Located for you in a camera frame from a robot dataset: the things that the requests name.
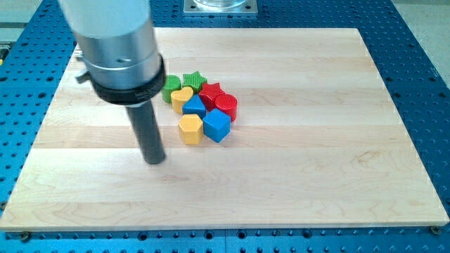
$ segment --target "colorful block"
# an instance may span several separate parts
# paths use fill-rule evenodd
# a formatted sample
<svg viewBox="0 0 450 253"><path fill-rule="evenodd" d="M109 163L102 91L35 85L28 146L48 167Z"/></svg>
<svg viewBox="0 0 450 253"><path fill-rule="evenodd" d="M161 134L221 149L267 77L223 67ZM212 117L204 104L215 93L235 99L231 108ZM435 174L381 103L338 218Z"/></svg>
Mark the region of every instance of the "colorful block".
<svg viewBox="0 0 450 253"><path fill-rule="evenodd" d="M202 90L202 84L208 82L208 80L202 77L199 71L196 71L192 74L183 74L183 87L188 86L194 90L194 93L197 94Z"/></svg>
<svg viewBox="0 0 450 253"><path fill-rule="evenodd" d="M198 115L183 115L178 123L178 131L184 144L199 144L203 138L203 122Z"/></svg>
<svg viewBox="0 0 450 253"><path fill-rule="evenodd" d="M168 75L166 77L166 83L161 89L162 99L166 103L171 103L172 98L170 97L170 94L179 90L181 90L181 80L177 76Z"/></svg>
<svg viewBox="0 0 450 253"><path fill-rule="evenodd" d="M230 116L231 122L236 119L238 99L230 94L222 94L216 98L215 107Z"/></svg>
<svg viewBox="0 0 450 253"><path fill-rule="evenodd" d="M183 112L183 105L186 104L193 96L194 91L191 87L183 87L180 91L173 91L170 94L172 99L172 107L176 113Z"/></svg>
<svg viewBox="0 0 450 253"><path fill-rule="evenodd" d="M217 96L225 94L224 91L220 89L220 84L203 84L202 91L198 94L203 104L206 107L206 110L210 111L214 109Z"/></svg>
<svg viewBox="0 0 450 253"><path fill-rule="evenodd" d="M229 132L231 118L218 109L213 109L203 118L203 131L213 141L219 143Z"/></svg>
<svg viewBox="0 0 450 253"><path fill-rule="evenodd" d="M183 114L197 114L201 119L206 116L206 107L198 95L194 95L186 104L183 105Z"/></svg>

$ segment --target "black ring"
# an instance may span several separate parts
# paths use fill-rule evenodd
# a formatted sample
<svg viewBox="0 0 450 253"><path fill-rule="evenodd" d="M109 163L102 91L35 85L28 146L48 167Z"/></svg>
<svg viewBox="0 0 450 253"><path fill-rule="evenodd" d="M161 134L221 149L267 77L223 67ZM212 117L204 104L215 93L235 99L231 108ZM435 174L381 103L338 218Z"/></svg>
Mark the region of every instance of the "black ring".
<svg viewBox="0 0 450 253"><path fill-rule="evenodd" d="M101 86L91 79L92 87L99 98L115 105L135 105L150 100L150 98L160 92L166 82L164 60L162 56L160 56L160 59L161 66L158 73L144 85L133 89L117 90Z"/></svg>

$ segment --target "yellow heart block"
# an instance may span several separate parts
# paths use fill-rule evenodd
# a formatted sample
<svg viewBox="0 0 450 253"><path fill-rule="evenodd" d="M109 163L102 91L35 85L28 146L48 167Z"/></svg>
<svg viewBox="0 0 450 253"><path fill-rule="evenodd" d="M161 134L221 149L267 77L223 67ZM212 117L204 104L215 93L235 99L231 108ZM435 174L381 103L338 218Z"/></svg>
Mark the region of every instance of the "yellow heart block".
<svg viewBox="0 0 450 253"><path fill-rule="evenodd" d="M178 131L184 144L199 144L203 138L203 121L198 115L183 115L178 122Z"/></svg>
<svg viewBox="0 0 450 253"><path fill-rule="evenodd" d="M184 87L180 91L173 91L170 94L172 99L172 107L176 113L183 113L183 105L187 103L194 95L194 90L191 87Z"/></svg>

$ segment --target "blue cube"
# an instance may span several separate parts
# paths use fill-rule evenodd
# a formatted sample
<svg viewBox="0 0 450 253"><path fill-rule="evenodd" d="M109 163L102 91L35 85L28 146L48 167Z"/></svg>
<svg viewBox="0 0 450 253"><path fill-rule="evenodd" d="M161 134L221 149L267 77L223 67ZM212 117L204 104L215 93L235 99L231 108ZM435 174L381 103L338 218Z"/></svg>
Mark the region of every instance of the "blue cube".
<svg viewBox="0 0 450 253"><path fill-rule="evenodd" d="M206 116L206 107L198 95L183 105L183 114L197 114L201 119Z"/></svg>
<svg viewBox="0 0 450 253"><path fill-rule="evenodd" d="M217 143L230 132L230 127L230 116L218 109L213 109L203 118L203 132Z"/></svg>

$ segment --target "red block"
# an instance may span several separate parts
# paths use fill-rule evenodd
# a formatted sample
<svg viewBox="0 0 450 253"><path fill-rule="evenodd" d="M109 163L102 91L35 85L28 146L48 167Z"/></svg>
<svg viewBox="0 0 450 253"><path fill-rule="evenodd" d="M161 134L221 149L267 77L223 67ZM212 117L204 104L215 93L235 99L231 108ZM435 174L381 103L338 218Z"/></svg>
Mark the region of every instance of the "red block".
<svg viewBox="0 0 450 253"><path fill-rule="evenodd" d="M231 122L236 119L238 100L235 96L230 94L222 94L220 96L217 96L215 105L217 109L230 116Z"/></svg>
<svg viewBox="0 0 450 253"><path fill-rule="evenodd" d="M224 91L220 89L220 84L203 84L202 91L198 94L203 104L206 107L206 110L210 111L214 109L216 98L222 94L225 94Z"/></svg>

